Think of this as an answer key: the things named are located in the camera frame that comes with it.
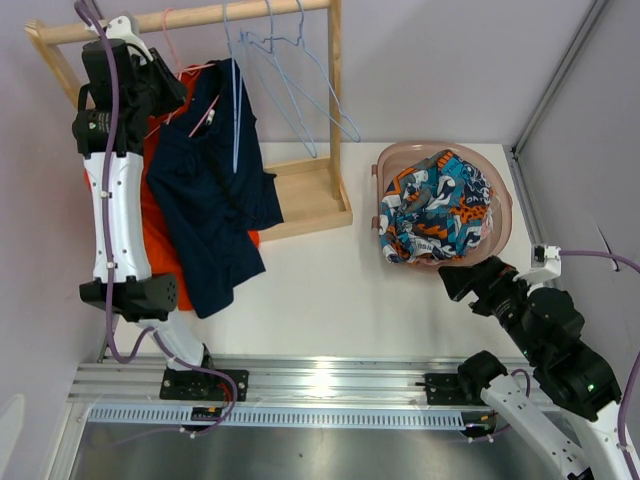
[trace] navy shirt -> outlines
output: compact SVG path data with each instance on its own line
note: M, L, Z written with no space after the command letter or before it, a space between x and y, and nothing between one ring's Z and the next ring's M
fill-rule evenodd
M263 171L256 118L242 87L238 169L233 173L231 60L202 70L188 110L163 124L147 182L169 228L200 318L233 302L233 287L265 271L248 230L282 223L275 175ZM210 125L189 134L220 95Z

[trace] wooden clothes rack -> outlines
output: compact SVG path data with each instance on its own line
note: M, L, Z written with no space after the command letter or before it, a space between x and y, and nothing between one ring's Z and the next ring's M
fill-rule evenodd
M329 81L338 101L341 73L341 0L300 0L305 11L327 10ZM271 0L274 15L299 12L296 0ZM227 20L267 17L270 15L263 0L244 1L227 5ZM164 12L138 15L140 33L162 30ZM166 15L169 30L223 22L222 5L185 8ZM28 22L25 30L31 43L47 63L71 103L77 108L80 80L58 45L96 40L83 23L47 27L40 20ZM338 102L329 95L329 112L341 121ZM353 223L353 212L340 172L340 127L330 124L330 155L303 159L265 167L275 173L278 199L285 222L261 232L264 241L301 235Z

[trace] pink hanger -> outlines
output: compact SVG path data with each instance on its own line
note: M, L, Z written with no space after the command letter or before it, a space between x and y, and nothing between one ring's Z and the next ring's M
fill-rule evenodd
M176 76L178 77L178 80L182 80L182 74L183 73L191 73L191 72L196 72L198 70L204 70L205 68L210 68L215 66L215 63L208 63L206 65L196 65L193 67L187 67L184 68L182 65L182 62L180 61L180 57L178 56L178 53L176 51L175 45L173 44L173 42L171 41L171 37L169 36L169 32L167 31L167 14L169 12L173 11L173 8L167 8L164 11L164 14L162 15L162 33L164 35L165 40L167 41L167 44L169 45L169 50L171 51L171 55L173 56L174 61L176 62L176 66L178 67L178 72L176 74ZM200 126L202 125L202 123L205 121L205 119L209 116L209 112L216 106L216 103L218 103L218 99L220 98L220 95L216 96L216 98L213 99L213 102L211 102L211 105L209 106L209 108L207 108L207 110L204 112L204 115L202 116L202 118L200 119L200 121L198 121L198 123L196 124L195 128L191 131L191 133L189 134L189 138L193 137L193 135L196 133L196 131L198 130L198 128L200 128ZM165 124L169 124L169 122L171 121L171 119L173 118L173 116L176 114L176 112L180 110L179 108L173 112L171 112L169 114L169 116L167 117L167 120L164 122ZM158 130L160 129L160 125L158 125L156 128L154 128L153 130L151 130L145 138L145 140L147 138L149 138L151 135L153 135L154 133L156 133Z

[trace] white cable holder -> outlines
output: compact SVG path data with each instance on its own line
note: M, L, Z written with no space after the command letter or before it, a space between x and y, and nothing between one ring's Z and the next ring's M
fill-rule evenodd
M560 248L543 244L531 247L531 269L519 273L513 281L524 280L529 285L548 282L562 273Z

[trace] colorful patterned cloth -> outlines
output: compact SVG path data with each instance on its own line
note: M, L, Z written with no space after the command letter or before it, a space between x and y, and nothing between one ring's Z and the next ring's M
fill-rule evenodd
M392 263L436 264L461 258L491 228L493 188L451 150L407 168L380 207L380 244Z

